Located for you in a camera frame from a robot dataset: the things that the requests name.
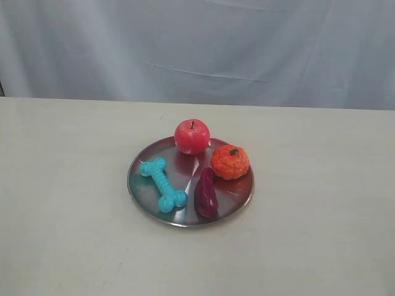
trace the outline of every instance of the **metal plate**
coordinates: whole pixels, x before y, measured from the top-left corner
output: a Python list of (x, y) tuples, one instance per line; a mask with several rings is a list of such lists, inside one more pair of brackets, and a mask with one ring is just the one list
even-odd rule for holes
[[(251, 199), (254, 187), (254, 174), (251, 167), (246, 175), (234, 181), (226, 181), (218, 177), (214, 179), (219, 207), (213, 218), (204, 218), (194, 209), (194, 188), (199, 181), (201, 172), (205, 167), (210, 166), (214, 150), (225, 144), (221, 140), (211, 139), (206, 151), (197, 156), (181, 153), (175, 146), (173, 137), (151, 144), (137, 155), (130, 166), (128, 172), (129, 193), (148, 215), (174, 226), (204, 226), (228, 218), (246, 206)], [(184, 208), (175, 208), (170, 213), (160, 212), (158, 209), (158, 199), (161, 197), (159, 190), (152, 178), (139, 174), (139, 166), (143, 162), (153, 161), (157, 157), (163, 157), (168, 161), (165, 173), (172, 186), (175, 189), (184, 189), (188, 194), (188, 203)]]

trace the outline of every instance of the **pumpkin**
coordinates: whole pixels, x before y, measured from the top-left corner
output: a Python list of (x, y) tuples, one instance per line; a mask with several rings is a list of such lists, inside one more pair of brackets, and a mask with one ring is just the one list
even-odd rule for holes
[(241, 147), (223, 145), (214, 151), (211, 157), (211, 167), (218, 177), (235, 180), (248, 172), (248, 155)]

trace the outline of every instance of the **curtain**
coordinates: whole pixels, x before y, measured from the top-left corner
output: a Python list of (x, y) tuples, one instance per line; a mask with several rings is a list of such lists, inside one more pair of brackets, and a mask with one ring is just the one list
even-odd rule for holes
[(2, 0), (7, 96), (395, 110), (395, 0)]

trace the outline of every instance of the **plate rim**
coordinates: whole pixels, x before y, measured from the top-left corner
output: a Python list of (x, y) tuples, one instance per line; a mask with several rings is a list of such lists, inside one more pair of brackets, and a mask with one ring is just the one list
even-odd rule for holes
[[(159, 142), (162, 142), (162, 141), (165, 141), (165, 140), (168, 140), (168, 139), (173, 139), (173, 140), (174, 140), (174, 137), (173, 137), (173, 136), (169, 136), (169, 137), (166, 137), (166, 138), (162, 138), (162, 139), (160, 139), (160, 140), (157, 140), (157, 141), (151, 143), (150, 145), (146, 146), (145, 148), (143, 148), (143, 149), (134, 157), (134, 159), (133, 159), (133, 161), (131, 162), (131, 164), (130, 164), (130, 166), (129, 166), (129, 169), (128, 169), (128, 174), (127, 174), (127, 186), (128, 186), (129, 195), (130, 195), (132, 201), (137, 205), (137, 208), (138, 208), (141, 212), (143, 212), (144, 215), (149, 216), (149, 217), (151, 217), (153, 220), (159, 221), (159, 222), (162, 223), (162, 224), (171, 225), (171, 226), (176, 226), (176, 227), (179, 227), (179, 228), (203, 228), (203, 227), (206, 227), (206, 226), (212, 226), (212, 225), (214, 225), (214, 224), (219, 224), (219, 223), (221, 223), (221, 222), (227, 221), (228, 219), (230, 219), (230, 218), (236, 216), (237, 214), (239, 214), (239, 213), (250, 203), (250, 201), (251, 201), (251, 199), (252, 199), (252, 196), (254, 195), (254, 191), (255, 191), (255, 176), (254, 176), (254, 171), (252, 170), (251, 163), (250, 163), (249, 169), (251, 170), (251, 173), (252, 173), (252, 187), (251, 187), (251, 191), (250, 191), (250, 193), (249, 193), (249, 195), (248, 195), (248, 198), (246, 199), (246, 201), (245, 201), (236, 211), (234, 211), (232, 214), (229, 214), (228, 216), (222, 218), (221, 220), (215, 220), (215, 221), (208, 222), (208, 223), (204, 223), (204, 224), (180, 224), (180, 223), (176, 223), (176, 222), (165, 221), (165, 220), (160, 219), (160, 218), (156, 217), (155, 215), (153, 215), (153, 214), (147, 212), (146, 210), (144, 210), (144, 208), (143, 208), (143, 207), (140, 205), (140, 203), (135, 199), (135, 197), (133, 196), (133, 194), (132, 194), (132, 192), (131, 192), (130, 182), (129, 182), (129, 180), (130, 180), (131, 168), (132, 168), (132, 166), (135, 164), (135, 162), (137, 161), (137, 159), (139, 158), (139, 156), (143, 153), (143, 151), (145, 151), (147, 148), (150, 148), (151, 146), (154, 146), (155, 144), (157, 144), (157, 143), (159, 143)], [(210, 138), (210, 140), (216, 140), (216, 141), (223, 142), (224, 145), (227, 144), (227, 142), (225, 142), (225, 141), (223, 141), (223, 140), (221, 140), (221, 139), (218, 139), (218, 138)]]

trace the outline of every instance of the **dog bone toy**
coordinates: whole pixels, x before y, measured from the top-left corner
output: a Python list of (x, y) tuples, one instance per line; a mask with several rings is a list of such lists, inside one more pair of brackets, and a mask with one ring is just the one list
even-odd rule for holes
[(164, 170), (167, 168), (167, 161), (164, 158), (157, 158), (153, 162), (143, 162), (140, 165), (140, 175), (152, 177), (158, 187), (162, 197), (158, 200), (159, 210), (163, 213), (170, 213), (174, 206), (181, 208), (186, 205), (188, 196), (182, 190), (175, 190), (167, 177)]

